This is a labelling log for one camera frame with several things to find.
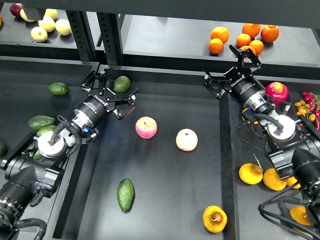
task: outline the pale apple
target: pale apple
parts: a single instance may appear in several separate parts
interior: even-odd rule
[[[43,43],[48,39],[48,33],[42,27],[36,26],[31,30],[31,37],[37,43]]]
[[[55,22],[55,29],[60,33],[62,36],[67,36],[71,33],[71,26],[68,20],[60,19]]]
[[[45,10],[44,15],[52,18],[53,20],[56,20],[58,16],[58,11],[56,9],[48,8]]]
[[[193,130],[185,128],[178,132],[175,142],[179,149],[188,152],[196,148],[198,144],[198,137]]]
[[[27,18],[27,15],[26,15],[24,9],[21,9],[21,11],[20,11],[20,16],[23,18],[23,20],[25,20],[25,21],[28,22],[28,23],[32,23],[32,22],[35,21],[35,20],[31,20],[31,19],[28,19],[28,18]]]
[[[136,133],[143,139],[152,138],[157,132],[157,122],[149,116],[143,116],[135,123]]]
[[[39,27],[43,28],[47,33],[52,32],[56,28],[55,21],[49,16],[43,16],[43,20],[38,21]]]

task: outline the avocado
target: avocado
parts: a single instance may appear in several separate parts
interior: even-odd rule
[[[56,120],[50,116],[37,115],[29,119],[28,126],[33,130],[39,130],[46,126],[53,125]]]
[[[113,83],[113,90],[118,93],[123,93],[128,90],[131,81],[127,76],[119,76]]]
[[[129,178],[125,178],[119,183],[116,190],[116,198],[123,211],[128,211],[130,209],[134,198],[134,192],[134,186]]]
[[[40,128],[37,132],[36,132],[36,135],[38,137],[40,137],[42,134],[46,133],[46,132],[49,132],[49,131],[54,131],[56,129],[56,126],[55,125],[49,125],[49,126],[45,126],[45,127],[42,127]]]
[[[34,160],[39,160],[39,159],[41,159],[43,156],[42,156],[42,154],[40,153],[40,151],[39,150],[37,150],[36,152],[35,152],[35,154],[33,155],[33,159]]]
[[[69,87],[64,82],[55,82],[49,86],[49,90],[53,95],[65,95],[69,92]]]

